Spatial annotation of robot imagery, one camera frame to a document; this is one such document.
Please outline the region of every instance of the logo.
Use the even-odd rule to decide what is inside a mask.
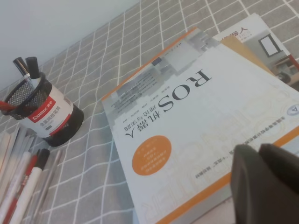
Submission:
[[[134,131],[134,128],[132,130],[132,134],[126,133],[125,135],[131,136],[131,138],[133,138],[133,131]]]
[[[299,104],[296,104],[294,106],[291,106],[288,111],[287,114],[290,116],[295,116],[299,114]]]
[[[33,123],[40,121],[50,112],[55,103],[56,101],[52,97],[48,96],[44,103],[27,118]]]

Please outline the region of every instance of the black pen cap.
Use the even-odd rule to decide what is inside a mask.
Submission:
[[[27,57],[25,60],[29,69],[30,78],[40,78],[37,57]]]
[[[50,156],[50,151],[45,148],[42,149],[37,157],[37,162],[34,167],[39,167],[40,169],[43,170],[45,168],[49,156]]]
[[[20,71],[20,73],[23,76],[29,73],[28,67],[27,67],[26,63],[23,61],[23,58],[18,57],[16,59],[14,59],[13,63],[15,64],[15,66],[18,68],[18,70]]]

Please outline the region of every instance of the black object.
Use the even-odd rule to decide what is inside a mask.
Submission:
[[[49,156],[50,156],[50,150],[43,148],[38,154],[37,161],[34,167],[38,167],[41,170],[43,170],[46,166]]]
[[[271,144],[235,147],[231,189],[236,224],[299,223],[299,158]]]
[[[23,76],[29,73],[27,65],[25,64],[25,62],[21,57],[14,59],[13,63],[15,64],[15,66],[18,68],[18,70]]]
[[[16,120],[21,120],[37,110],[49,96],[52,84],[46,80],[45,75],[40,72],[41,80],[35,89],[26,81],[21,81],[7,96],[5,102],[16,106],[14,110],[2,112],[10,115]],[[70,118],[66,124],[55,134],[43,138],[50,146],[57,147],[66,143],[81,127],[84,119],[83,112],[75,105]]]
[[[39,78],[40,75],[39,75],[37,57],[27,57],[25,60],[29,68],[30,78],[31,79]]]

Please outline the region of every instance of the label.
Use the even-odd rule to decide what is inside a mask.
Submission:
[[[52,86],[44,103],[30,116],[19,122],[34,130],[39,137],[47,138],[53,136],[66,124],[73,108],[73,103]]]

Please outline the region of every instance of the white wall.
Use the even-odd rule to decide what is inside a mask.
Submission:
[[[21,78],[12,61],[42,64],[101,27],[138,0],[2,0],[0,90]]]

